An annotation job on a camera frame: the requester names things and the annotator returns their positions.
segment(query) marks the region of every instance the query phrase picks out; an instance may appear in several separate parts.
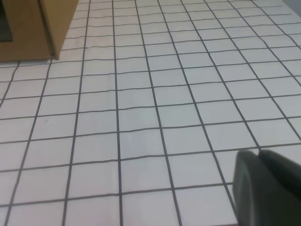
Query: white tiled floor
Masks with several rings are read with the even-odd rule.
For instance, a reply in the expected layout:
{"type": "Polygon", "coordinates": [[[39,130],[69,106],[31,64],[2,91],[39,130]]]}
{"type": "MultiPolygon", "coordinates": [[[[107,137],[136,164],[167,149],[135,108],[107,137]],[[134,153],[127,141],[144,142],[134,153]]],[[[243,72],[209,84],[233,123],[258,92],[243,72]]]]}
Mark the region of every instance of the white tiled floor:
{"type": "Polygon", "coordinates": [[[277,0],[80,0],[0,63],[0,226],[235,225],[238,150],[301,163],[300,44],[277,0]]]}

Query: cardboard box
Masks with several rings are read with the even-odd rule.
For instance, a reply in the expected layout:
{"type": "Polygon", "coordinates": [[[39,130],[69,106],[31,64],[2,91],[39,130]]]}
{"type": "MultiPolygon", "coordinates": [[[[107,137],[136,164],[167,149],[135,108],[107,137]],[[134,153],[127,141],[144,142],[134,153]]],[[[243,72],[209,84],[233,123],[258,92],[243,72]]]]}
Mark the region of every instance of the cardboard box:
{"type": "Polygon", "coordinates": [[[12,35],[0,41],[0,61],[59,58],[78,0],[0,1],[12,35]]]}

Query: black plastic part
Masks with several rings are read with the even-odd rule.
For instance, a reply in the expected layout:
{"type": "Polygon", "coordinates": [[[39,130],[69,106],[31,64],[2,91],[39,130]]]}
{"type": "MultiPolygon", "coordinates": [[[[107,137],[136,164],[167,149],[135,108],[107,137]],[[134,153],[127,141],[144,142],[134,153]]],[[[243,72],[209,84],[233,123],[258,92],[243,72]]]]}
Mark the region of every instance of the black plastic part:
{"type": "Polygon", "coordinates": [[[250,151],[237,154],[233,183],[240,226],[300,226],[301,202],[250,151]]]}

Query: dark opening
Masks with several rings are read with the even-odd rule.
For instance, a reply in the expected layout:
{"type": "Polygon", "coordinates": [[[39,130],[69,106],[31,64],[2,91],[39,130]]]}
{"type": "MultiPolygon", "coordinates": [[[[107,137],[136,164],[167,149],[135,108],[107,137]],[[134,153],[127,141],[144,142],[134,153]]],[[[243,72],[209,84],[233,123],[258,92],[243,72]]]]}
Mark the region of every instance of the dark opening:
{"type": "Polygon", "coordinates": [[[2,0],[0,0],[0,41],[13,41],[2,0]]]}

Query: black object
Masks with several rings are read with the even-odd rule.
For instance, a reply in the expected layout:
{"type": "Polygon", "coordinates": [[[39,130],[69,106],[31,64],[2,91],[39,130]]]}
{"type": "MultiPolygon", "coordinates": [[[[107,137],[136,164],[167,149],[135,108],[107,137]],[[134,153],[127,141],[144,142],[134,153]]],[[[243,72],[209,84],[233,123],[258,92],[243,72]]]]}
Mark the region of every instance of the black object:
{"type": "Polygon", "coordinates": [[[239,151],[233,183],[240,226],[300,226],[301,166],[272,151],[239,151]]]}

